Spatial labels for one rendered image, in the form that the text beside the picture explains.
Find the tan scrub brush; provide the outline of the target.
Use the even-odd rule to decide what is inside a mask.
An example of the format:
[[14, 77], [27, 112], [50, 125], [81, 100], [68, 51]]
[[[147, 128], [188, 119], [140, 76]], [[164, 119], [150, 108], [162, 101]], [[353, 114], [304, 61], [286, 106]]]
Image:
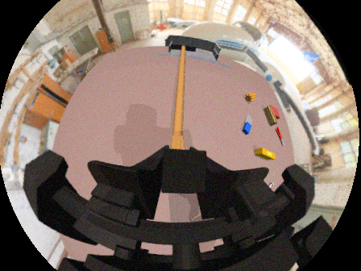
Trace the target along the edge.
[[265, 116], [267, 116], [268, 123], [270, 123], [271, 126], [274, 126], [275, 123], [278, 123], [278, 120], [276, 120], [275, 113], [273, 112], [272, 106], [267, 106], [264, 109]]

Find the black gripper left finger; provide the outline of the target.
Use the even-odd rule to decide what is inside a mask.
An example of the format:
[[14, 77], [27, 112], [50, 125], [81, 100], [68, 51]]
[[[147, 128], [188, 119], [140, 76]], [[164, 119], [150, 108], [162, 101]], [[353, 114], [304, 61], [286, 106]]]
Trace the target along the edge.
[[87, 164], [88, 170], [97, 184], [135, 193], [146, 212], [147, 219], [154, 220], [161, 191], [165, 148], [168, 148], [168, 145], [132, 167], [107, 164], [104, 161], [90, 161]]

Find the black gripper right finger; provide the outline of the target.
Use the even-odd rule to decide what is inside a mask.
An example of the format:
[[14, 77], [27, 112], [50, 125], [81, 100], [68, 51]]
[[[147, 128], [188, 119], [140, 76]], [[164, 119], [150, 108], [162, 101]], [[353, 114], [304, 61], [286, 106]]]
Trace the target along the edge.
[[197, 193], [202, 219], [212, 219], [214, 212], [239, 185], [264, 180], [268, 169], [264, 167], [231, 171], [206, 156], [206, 180], [203, 194]]

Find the yellow screwdriver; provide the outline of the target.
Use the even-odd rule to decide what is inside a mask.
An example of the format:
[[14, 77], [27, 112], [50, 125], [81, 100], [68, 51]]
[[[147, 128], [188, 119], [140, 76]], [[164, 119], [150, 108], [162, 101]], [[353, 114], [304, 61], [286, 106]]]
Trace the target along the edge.
[[255, 94], [254, 93], [251, 93], [251, 94], [246, 94], [246, 100], [249, 102], [251, 100], [254, 100], [255, 99]]

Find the yellow rectangular block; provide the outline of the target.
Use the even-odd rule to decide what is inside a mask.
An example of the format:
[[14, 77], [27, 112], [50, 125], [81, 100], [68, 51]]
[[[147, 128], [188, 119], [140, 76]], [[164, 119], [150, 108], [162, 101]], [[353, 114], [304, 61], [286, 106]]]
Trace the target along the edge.
[[265, 158], [265, 159], [267, 159], [267, 161], [268, 161], [268, 159], [270, 159], [270, 161], [272, 159], [275, 160], [274, 152], [269, 152], [268, 149], [257, 148], [257, 149], [255, 149], [255, 155], [257, 155], [257, 156], [259, 156], [261, 158]]

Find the red rectangular block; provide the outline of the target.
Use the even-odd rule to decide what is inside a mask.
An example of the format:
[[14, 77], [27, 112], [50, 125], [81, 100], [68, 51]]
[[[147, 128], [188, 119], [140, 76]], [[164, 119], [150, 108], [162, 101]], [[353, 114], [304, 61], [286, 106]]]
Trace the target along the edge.
[[276, 107], [272, 106], [273, 112], [275, 113], [276, 120], [280, 118], [280, 112], [276, 109]]

